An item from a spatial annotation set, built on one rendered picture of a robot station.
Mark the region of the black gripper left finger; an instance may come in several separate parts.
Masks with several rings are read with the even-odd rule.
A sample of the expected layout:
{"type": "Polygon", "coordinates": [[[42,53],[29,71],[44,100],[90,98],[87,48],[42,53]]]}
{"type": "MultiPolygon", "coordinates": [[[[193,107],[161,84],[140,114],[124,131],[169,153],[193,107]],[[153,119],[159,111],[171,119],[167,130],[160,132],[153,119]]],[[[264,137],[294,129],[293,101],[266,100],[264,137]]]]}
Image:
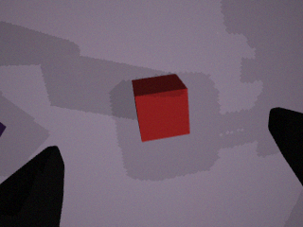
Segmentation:
{"type": "Polygon", "coordinates": [[[60,227],[64,163],[57,145],[43,148],[0,184],[0,227],[60,227]]]}

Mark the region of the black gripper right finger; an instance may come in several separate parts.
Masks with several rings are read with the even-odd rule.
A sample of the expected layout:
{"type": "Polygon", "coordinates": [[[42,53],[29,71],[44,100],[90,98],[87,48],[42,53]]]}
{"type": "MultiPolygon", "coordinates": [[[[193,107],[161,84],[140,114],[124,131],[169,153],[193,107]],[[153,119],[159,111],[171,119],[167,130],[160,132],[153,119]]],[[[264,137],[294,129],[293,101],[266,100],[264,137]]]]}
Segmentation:
{"type": "Polygon", "coordinates": [[[303,113],[273,107],[269,111],[269,132],[277,148],[303,184],[303,113]]]}

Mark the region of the red block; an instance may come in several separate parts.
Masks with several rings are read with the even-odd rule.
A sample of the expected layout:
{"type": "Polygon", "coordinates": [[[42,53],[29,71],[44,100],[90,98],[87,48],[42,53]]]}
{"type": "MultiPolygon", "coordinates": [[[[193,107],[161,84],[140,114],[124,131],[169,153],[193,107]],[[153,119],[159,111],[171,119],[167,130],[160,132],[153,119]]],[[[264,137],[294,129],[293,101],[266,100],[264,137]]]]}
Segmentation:
{"type": "Polygon", "coordinates": [[[187,87],[177,75],[132,81],[143,143],[189,134],[187,87]]]}

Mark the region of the purple block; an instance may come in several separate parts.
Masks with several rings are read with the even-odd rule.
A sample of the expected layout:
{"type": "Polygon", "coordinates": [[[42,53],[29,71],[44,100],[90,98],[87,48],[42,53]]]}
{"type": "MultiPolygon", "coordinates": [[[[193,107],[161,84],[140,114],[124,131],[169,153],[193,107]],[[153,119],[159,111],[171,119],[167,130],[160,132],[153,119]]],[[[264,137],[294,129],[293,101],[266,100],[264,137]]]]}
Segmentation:
{"type": "Polygon", "coordinates": [[[6,127],[7,127],[7,126],[1,124],[1,122],[0,122],[0,137],[1,137],[1,133],[3,133],[3,132],[5,131],[5,128],[6,128],[6,127]]]}

